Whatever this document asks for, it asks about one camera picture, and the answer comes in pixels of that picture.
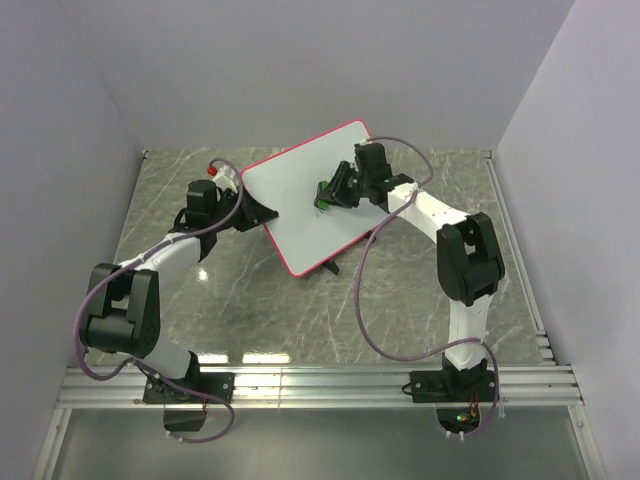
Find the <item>red frame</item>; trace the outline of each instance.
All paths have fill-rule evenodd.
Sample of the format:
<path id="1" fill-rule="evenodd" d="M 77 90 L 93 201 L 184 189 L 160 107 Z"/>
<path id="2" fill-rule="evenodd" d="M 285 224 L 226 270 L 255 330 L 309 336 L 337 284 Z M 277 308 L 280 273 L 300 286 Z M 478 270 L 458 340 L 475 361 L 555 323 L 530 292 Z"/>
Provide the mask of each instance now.
<path id="1" fill-rule="evenodd" d="M 371 137 L 371 132 L 369 132 L 369 127 L 367 127 L 367 124 L 364 122 L 364 120 L 360 119 L 360 118 L 355 118 L 353 120 L 351 120 L 350 122 L 344 123 L 342 125 L 339 125 L 335 128 L 332 128 L 331 130 L 327 130 L 324 133 L 321 133 L 320 135 L 316 135 L 315 137 L 310 138 L 309 140 L 305 140 L 302 143 L 299 143 L 297 145 L 294 145 L 293 147 L 289 147 L 281 152 L 276 153 L 275 155 L 272 155 L 270 157 L 265 158 L 264 160 L 260 160 L 259 162 L 254 163 L 253 165 L 249 165 L 248 167 L 245 167 L 242 169 L 242 171 L 240 172 L 240 179 L 242 180 L 242 176 L 244 175 L 244 172 L 246 172 L 247 170 L 250 170 L 254 167 L 257 167 L 258 165 L 263 164 L 264 162 L 267 162 L 269 160 L 273 160 L 276 157 L 279 157 L 282 154 L 285 154 L 287 152 L 290 152 L 291 150 L 293 150 L 294 148 L 298 148 L 301 147 L 302 145 L 306 145 L 309 142 L 312 142 L 314 140 L 317 140 L 320 137 L 324 137 L 325 135 L 331 133 L 331 132 L 335 132 L 336 130 L 340 130 L 341 128 L 346 127 L 347 125 L 351 125 L 352 123 L 356 123 L 356 122 L 360 122 L 362 123 L 362 125 L 364 126 L 364 129 L 367 131 L 367 137 Z M 348 243 L 347 245 L 345 245 L 344 247 L 342 247 L 340 250 L 338 250 L 337 252 L 329 255 L 327 258 L 325 258 L 324 260 L 321 260 L 320 262 L 318 262 L 317 264 L 315 264 L 313 267 L 309 268 L 308 270 L 300 273 L 300 274 L 295 274 L 291 271 L 291 268 L 289 268 L 289 264 L 287 263 L 287 260 L 284 258 L 284 256 L 282 255 L 282 252 L 280 251 L 280 248 L 278 247 L 278 244 L 276 243 L 275 239 L 273 238 L 273 235 L 271 234 L 271 231 L 269 230 L 269 225 L 265 224 L 264 225 L 264 229 L 267 231 L 267 234 L 269 235 L 269 238 L 271 239 L 271 242 L 273 243 L 273 246 L 276 247 L 276 251 L 278 252 L 278 255 L 280 255 L 280 258 L 282 259 L 282 263 L 284 263 L 285 268 L 287 269 L 287 271 L 289 272 L 289 274 L 293 277 L 296 278 L 301 278 L 304 277 L 307 273 L 309 273 L 312 270 L 315 270 L 316 268 L 318 268 L 320 265 L 322 265 L 324 262 L 326 262 L 327 260 L 332 259 L 333 257 L 335 257 L 336 255 L 338 255 L 340 252 L 343 252 L 344 250 L 346 250 L 347 248 L 349 248 L 351 245 L 359 242 L 360 240 L 362 240 L 362 238 L 366 235 L 366 232 L 363 233 L 361 236 L 359 236 L 358 238 L 356 238 L 353 242 Z"/>

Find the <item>marble floor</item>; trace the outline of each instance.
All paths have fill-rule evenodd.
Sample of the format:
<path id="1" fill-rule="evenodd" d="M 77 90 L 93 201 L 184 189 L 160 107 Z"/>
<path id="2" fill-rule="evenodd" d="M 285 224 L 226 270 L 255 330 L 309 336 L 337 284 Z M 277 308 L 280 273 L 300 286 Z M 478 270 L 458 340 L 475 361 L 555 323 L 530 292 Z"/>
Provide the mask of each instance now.
<path id="1" fill-rule="evenodd" d="M 116 261 L 158 242 L 185 205 L 190 181 L 206 178 L 208 161 L 225 157 L 243 167 L 273 148 L 152 150 L 142 165 Z M 484 211 L 494 222 L 506 276 L 487 322 L 488 343 L 505 364 L 542 360 L 489 170 L 479 150 L 426 150 L 436 177 L 429 193 L 451 206 Z M 394 172 L 420 178 L 420 159 L 388 148 Z M 364 242 L 336 257 L 338 276 L 325 269 L 290 276 L 263 228 L 222 232 L 211 254 L 161 292 L 162 332 L 213 362 L 326 365 L 384 361 L 362 339 L 354 306 L 354 273 Z M 387 351 L 415 354 L 448 338 L 449 305 L 435 274 L 435 245 L 409 224 L 389 225 L 365 269 L 363 315 Z M 91 352 L 94 364 L 117 361 Z"/>

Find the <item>green object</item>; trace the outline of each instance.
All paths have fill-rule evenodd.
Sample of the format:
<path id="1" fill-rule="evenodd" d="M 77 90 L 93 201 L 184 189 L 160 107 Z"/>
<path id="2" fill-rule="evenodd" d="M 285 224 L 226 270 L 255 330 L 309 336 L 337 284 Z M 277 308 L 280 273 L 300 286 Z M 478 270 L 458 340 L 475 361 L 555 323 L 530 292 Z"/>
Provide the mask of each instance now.
<path id="1" fill-rule="evenodd" d="M 322 181 L 320 182 L 320 185 L 319 185 L 321 191 L 325 191 L 328 186 L 329 186 L 329 182 L 327 181 Z M 316 208 L 319 208 L 320 210 L 329 209 L 329 202 L 327 202 L 326 200 L 318 200 L 318 198 L 316 198 L 313 204 L 315 205 Z"/>

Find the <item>metal rail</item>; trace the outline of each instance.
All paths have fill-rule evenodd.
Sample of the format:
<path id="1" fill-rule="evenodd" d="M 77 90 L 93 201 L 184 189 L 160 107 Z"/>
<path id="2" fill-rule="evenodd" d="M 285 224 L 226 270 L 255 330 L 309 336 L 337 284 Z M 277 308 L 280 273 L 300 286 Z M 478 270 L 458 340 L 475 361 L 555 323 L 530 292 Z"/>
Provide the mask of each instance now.
<path id="1" fill-rule="evenodd" d="M 97 367 L 107 373 L 112 367 Z M 453 406 L 413 404 L 400 387 L 413 370 L 438 370 L 436 365 L 370 365 L 335 367 L 204 366 L 203 372 L 236 374 L 234 408 L 402 408 Z M 126 368 L 108 382 L 95 382 L 78 369 L 69 369 L 57 408 L 161 409 L 202 408 L 201 405 L 145 405 L 146 377 Z M 582 405 L 571 367 L 502 367 L 501 396 L 505 406 Z"/>

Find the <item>white board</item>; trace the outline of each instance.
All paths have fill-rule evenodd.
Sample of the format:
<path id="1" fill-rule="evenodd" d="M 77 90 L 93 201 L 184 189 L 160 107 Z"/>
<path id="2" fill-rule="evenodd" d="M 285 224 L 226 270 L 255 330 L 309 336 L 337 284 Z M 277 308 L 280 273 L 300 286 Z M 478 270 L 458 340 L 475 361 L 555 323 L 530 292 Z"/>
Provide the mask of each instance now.
<path id="1" fill-rule="evenodd" d="M 364 122 L 353 120 L 242 171 L 251 196 L 279 213 L 265 229 L 294 277 L 331 259 L 384 219 L 367 199 L 353 209 L 313 206 L 318 182 L 329 181 L 341 161 L 353 162 L 354 145 L 369 137 Z"/>

